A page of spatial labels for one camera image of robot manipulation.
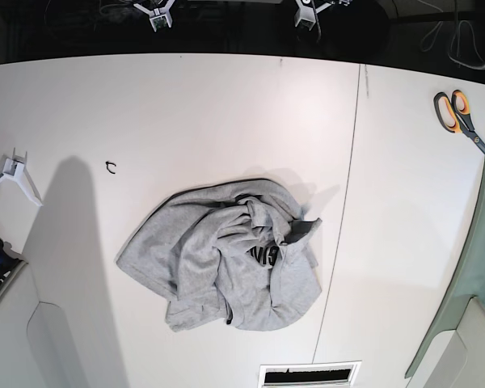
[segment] vent grille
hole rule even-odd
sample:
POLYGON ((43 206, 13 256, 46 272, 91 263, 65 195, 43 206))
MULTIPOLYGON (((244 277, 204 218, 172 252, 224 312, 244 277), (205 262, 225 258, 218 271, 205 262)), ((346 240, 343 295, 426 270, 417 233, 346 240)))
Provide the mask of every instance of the vent grille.
POLYGON ((312 365, 261 365, 259 388, 351 386, 361 361, 312 365))

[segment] gray cloth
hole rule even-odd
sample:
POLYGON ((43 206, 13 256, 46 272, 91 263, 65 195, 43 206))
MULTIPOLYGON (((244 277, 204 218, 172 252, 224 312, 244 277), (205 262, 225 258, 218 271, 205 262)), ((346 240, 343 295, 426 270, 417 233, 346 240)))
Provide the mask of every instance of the gray cloth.
POLYGON ((177 194, 134 235, 117 265, 166 298, 181 331, 218 318, 244 330, 297 321, 321 293, 308 240, 321 220, 266 179, 177 194))

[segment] black wire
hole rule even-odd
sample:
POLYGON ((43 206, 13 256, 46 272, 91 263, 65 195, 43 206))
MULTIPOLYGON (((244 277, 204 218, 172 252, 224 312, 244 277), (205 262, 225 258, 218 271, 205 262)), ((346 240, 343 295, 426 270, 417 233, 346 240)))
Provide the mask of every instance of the black wire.
POLYGON ((316 13, 314 0, 310 0, 310 5, 313 7, 314 19, 316 20, 316 27, 318 28, 318 39, 316 40, 316 43, 320 43, 320 40, 322 39, 322 28, 320 27, 320 21, 318 20, 318 14, 316 13))
POLYGON ((396 19, 399 18, 399 9, 397 8, 397 4, 395 3, 395 0, 391 0, 391 2, 394 4, 395 7, 395 14, 396 14, 396 19))

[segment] white tabletop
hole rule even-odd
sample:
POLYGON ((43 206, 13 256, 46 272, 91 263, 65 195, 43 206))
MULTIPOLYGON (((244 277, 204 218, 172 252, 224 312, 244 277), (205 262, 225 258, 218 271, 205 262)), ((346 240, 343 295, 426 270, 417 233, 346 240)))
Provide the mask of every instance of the white tabletop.
POLYGON ((32 265, 40 300, 67 314, 90 387, 243 388, 256 386, 261 364, 312 360, 363 361, 361 386, 406 384, 483 165, 470 141, 436 124, 432 97, 462 88, 485 141, 485 86, 359 72, 340 62, 191 54, 0 66, 0 158, 27 151, 45 203, 37 212, 4 184, 0 235, 32 265), (166 301, 115 265, 120 249, 174 192, 260 176, 323 219, 311 244, 321 297, 280 331, 217 321, 173 333, 166 301))

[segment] small black clip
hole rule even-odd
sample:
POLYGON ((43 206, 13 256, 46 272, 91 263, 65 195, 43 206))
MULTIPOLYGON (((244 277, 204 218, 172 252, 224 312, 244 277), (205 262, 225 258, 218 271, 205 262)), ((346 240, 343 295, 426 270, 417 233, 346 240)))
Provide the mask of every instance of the small black clip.
POLYGON ((114 172, 114 171, 111 171, 111 170, 110 170, 110 164, 111 164, 112 166, 115 166, 115 167, 116 167, 116 164, 115 164, 114 162, 106 162, 106 170, 108 170, 108 172, 109 172, 110 174, 115 174, 115 172, 114 172))

